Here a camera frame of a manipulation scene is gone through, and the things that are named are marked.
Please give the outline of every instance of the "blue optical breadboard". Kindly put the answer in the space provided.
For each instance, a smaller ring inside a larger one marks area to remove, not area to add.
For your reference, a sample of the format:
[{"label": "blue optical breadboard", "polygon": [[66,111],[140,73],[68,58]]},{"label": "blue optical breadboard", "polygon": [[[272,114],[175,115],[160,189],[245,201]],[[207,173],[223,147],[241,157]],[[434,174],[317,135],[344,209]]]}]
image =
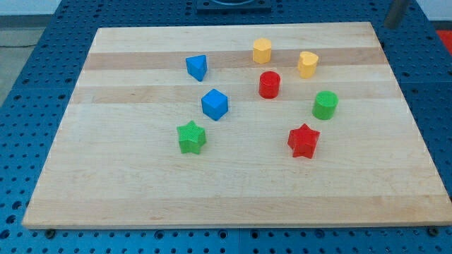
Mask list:
[{"label": "blue optical breadboard", "polygon": [[29,231],[20,225],[91,42],[101,27],[370,21],[452,193],[452,58],[414,1],[399,29],[384,28],[390,3],[272,0],[271,12],[251,9],[197,14],[194,0],[61,1],[0,109],[0,254],[452,253],[452,226]]}]

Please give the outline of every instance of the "3d printed block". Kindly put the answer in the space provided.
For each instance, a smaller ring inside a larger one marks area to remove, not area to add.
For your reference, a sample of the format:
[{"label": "3d printed block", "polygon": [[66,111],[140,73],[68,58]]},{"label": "3d printed block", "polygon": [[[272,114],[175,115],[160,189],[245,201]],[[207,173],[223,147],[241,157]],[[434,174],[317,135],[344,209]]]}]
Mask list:
[{"label": "3d printed block", "polygon": [[218,121],[227,112],[227,96],[216,89],[212,89],[201,99],[203,113]]},{"label": "3d printed block", "polygon": [[338,103],[338,96],[334,92],[319,92],[316,96],[314,107],[312,108],[312,114],[321,120],[331,119]]},{"label": "3d printed block", "polygon": [[186,70],[192,75],[197,81],[203,81],[204,75],[207,72],[207,56],[192,56],[185,59]]},{"label": "3d printed block", "polygon": [[259,38],[253,44],[253,61],[258,64],[268,63],[271,58],[271,41]]},{"label": "3d printed block", "polygon": [[199,155],[201,147],[206,143],[204,128],[197,126],[194,121],[190,121],[184,126],[178,126],[177,132],[181,153],[192,152]]},{"label": "3d printed block", "polygon": [[302,52],[299,54],[298,71],[302,78],[312,77],[317,68],[319,56],[312,52]]},{"label": "3d printed block", "polygon": [[274,71],[266,71],[261,74],[259,80],[259,94],[266,99],[278,96],[281,77]]},{"label": "3d printed block", "polygon": [[305,123],[289,132],[287,144],[293,149],[293,157],[305,156],[312,159],[320,132],[311,130]]}]

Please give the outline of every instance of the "green star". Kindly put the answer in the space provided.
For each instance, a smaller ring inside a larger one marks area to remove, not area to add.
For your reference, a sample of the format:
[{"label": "green star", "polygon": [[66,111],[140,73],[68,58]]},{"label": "green star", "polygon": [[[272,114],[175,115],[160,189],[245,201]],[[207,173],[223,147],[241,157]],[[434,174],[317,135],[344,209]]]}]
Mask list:
[{"label": "green star", "polygon": [[190,121],[184,126],[178,126],[179,146],[181,153],[192,152],[199,155],[201,146],[206,143],[206,131]]}]

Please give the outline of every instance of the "blue cube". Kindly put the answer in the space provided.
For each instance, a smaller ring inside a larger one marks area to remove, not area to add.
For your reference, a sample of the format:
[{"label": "blue cube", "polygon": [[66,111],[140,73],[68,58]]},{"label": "blue cube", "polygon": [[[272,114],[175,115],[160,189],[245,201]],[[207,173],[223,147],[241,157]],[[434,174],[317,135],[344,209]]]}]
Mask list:
[{"label": "blue cube", "polygon": [[203,113],[218,121],[227,112],[227,96],[216,89],[212,89],[201,99]]},{"label": "blue cube", "polygon": [[197,81],[203,81],[204,75],[207,72],[207,57],[206,55],[192,56],[185,58],[186,70]]}]

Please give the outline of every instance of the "red star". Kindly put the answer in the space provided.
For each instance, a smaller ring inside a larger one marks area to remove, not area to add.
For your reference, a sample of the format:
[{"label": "red star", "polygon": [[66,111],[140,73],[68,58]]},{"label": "red star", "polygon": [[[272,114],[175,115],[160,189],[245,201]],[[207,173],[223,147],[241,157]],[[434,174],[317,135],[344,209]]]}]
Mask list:
[{"label": "red star", "polygon": [[312,159],[320,132],[311,130],[305,123],[302,127],[290,130],[287,144],[294,150],[293,157],[305,156]]}]

